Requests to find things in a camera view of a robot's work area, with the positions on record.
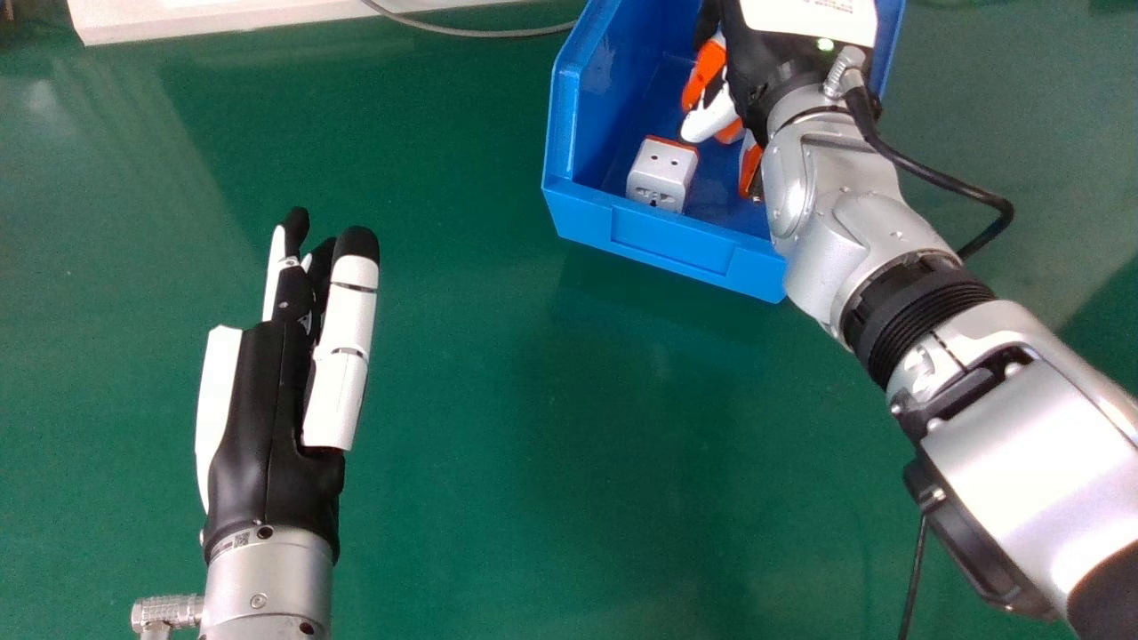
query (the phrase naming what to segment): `white label sticker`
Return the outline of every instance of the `white label sticker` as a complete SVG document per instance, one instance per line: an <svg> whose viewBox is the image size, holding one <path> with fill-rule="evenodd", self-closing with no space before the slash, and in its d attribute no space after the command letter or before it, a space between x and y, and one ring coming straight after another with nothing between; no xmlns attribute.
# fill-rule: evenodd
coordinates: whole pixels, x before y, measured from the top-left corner
<svg viewBox="0 0 1138 640"><path fill-rule="evenodd" d="M873 48L877 38L874 0L740 0L754 31L828 38Z"/></svg>

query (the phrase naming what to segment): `robotic hand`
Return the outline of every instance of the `robotic hand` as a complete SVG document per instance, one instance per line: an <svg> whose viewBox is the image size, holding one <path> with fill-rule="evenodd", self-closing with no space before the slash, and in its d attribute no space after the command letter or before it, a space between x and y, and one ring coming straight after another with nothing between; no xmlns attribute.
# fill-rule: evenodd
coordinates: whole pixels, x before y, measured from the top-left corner
<svg viewBox="0 0 1138 640"><path fill-rule="evenodd" d="M134 602L142 639L330 638L344 453L363 401L379 244L361 227L299 257L308 212L273 232L262 322L209 331L198 396L205 596Z"/></svg>
<svg viewBox="0 0 1138 640"><path fill-rule="evenodd" d="M1138 638L1138 405L964 269L1011 204L881 140L875 30L873 0L707 0L696 47L720 47L723 69L693 71L682 136L737 115L764 148L749 192L766 199L786 294L885 391L916 450L904 477L922 532L979 594L1083 640ZM905 203L897 166L1000 219L954 252Z"/></svg>

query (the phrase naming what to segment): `white and black robotic hand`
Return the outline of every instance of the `white and black robotic hand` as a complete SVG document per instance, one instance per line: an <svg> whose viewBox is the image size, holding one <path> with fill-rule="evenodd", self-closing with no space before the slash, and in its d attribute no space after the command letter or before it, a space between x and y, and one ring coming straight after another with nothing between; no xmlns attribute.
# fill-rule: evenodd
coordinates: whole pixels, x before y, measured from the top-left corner
<svg viewBox="0 0 1138 640"><path fill-rule="evenodd" d="M741 117L764 148L749 192L766 200L786 294L885 391L916 450L904 476L922 534L995 606L1083 640L1138 638L1138 405L964 269L1012 205L881 140L875 28L873 0L706 0L695 46L724 61L693 72L684 137ZM999 218L954 252L905 203L897 167Z"/></svg>
<svg viewBox="0 0 1138 640"><path fill-rule="evenodd" d="M331 637L344 453L368 377L379 243L362 227L300 257L308 212L274 230L262 321L209 331L198 396L205 594L146 598L143 639Z"/></svg>

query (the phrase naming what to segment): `white power adapter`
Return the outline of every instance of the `white power adapter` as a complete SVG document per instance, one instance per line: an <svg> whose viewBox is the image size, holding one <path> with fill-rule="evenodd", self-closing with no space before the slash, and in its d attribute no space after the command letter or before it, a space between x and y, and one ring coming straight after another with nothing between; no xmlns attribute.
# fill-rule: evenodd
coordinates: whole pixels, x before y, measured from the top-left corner
<svg viewBox="0 0 1138 640"><path fill-rule="evenodd" d="M683 212L700 155L694 148L655 136L641 142L628 171L625 197L649 206Z"/></svg>

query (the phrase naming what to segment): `blue plastic bin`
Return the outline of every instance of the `blue plastic bin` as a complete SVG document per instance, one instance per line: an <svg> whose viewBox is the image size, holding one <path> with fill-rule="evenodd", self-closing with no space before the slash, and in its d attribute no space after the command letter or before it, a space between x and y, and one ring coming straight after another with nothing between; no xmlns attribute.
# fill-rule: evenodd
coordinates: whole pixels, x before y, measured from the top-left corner
<svg viewBox="0 0 1138 640"><path fill-rule="evenodd" d="M558 235L768 302L785 262L766 210L736 192L739 147L700 146L684 214L624 197L648 134L675 139L699 0L592 0L553 64L542 190ZM879 0L869 85L892 64L905 0Z"/></svg>

